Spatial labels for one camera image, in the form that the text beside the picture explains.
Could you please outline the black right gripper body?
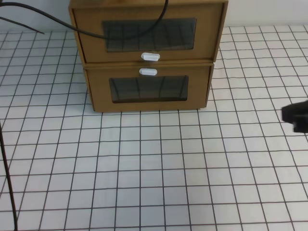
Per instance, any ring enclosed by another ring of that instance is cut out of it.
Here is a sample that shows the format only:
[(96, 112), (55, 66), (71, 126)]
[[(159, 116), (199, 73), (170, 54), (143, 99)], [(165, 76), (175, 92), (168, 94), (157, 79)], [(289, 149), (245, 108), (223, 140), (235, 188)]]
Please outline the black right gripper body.
[(295, 133), (308, 132), (308, 102), (298, 102), (282, 108), (282, 121), (293, 125)]

